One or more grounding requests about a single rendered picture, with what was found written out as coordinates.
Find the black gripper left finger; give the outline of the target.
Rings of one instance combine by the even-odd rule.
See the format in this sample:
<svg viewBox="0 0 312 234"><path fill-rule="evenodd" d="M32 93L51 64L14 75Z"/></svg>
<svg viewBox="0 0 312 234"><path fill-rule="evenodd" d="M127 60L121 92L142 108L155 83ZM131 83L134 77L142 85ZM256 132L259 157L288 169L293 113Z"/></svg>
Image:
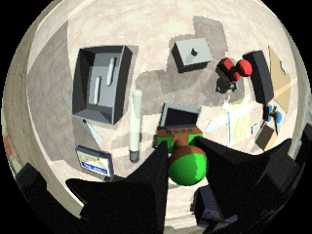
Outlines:
<svg viewBox="0 0 312 234"><path fill-rule="evenodd" d="M168 202L168 141L153 149L147 160L120 182L65 181L75 198L99 210L137 215L155 234L164 234Z"/></svg>

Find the tan cardboard box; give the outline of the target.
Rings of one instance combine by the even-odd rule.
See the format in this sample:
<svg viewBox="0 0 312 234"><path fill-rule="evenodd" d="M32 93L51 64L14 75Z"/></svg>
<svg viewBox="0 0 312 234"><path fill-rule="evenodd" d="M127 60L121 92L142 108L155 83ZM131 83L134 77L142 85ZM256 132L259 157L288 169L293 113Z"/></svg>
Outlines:
<svg viewBox="0 0 312 234"><path fill-rule="evenodd" d="M266 149L273 147L274 141L276 141L276 139L276 130L273 130L268 125L264 125L264 129L261 130L260 136L258 136L254 143L258 145L258 148L265 152Z"/></svg>

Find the white paper card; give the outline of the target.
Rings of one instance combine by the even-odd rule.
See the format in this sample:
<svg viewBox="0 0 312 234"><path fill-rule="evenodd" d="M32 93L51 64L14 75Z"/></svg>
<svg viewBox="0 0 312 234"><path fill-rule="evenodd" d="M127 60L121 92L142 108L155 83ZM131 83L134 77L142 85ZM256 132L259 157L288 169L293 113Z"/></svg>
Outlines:
<svg viewBox="0 0 312 234"><path fill-rule="evenodd" d="M225 109L225 117L227 124L227 145L238 143L238 141L249 139L250 135L250 113L249 113L249 98L242 97L241 100L231 101L230 104L224 104L222 109Z"/></svg>

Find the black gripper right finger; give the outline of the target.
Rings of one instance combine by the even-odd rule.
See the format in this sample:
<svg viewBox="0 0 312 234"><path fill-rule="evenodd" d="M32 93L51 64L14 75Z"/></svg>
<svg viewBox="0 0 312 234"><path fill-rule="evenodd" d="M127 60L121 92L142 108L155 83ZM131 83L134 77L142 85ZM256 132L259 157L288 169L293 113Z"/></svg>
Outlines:
<svg viewBox="0 0 312 234"><path fill-rule="evenodd" d="M234 217L235 212L254 194L257 185L289 153L292 138L253 155L226 147L217 141L195 136L195 145L207 153L210 167L206 179L210 184L221 221Z"/></svg>

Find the red-handled rubber stamp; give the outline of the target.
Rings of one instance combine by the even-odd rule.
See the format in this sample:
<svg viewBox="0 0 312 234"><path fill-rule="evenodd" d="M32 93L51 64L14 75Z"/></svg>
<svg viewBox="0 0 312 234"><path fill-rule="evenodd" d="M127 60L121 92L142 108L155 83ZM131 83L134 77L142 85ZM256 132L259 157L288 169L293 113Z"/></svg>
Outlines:
<svg viewBox="0 0 312 234"><path fill-rule="evenodd" d="M237 66L235 66L234 63L230 61L230 58L224 58L217 66L231 82L238 82L241 75L246 78L250 77L251 73L253 73L253 67L246 59L239 59Z"/></svg>

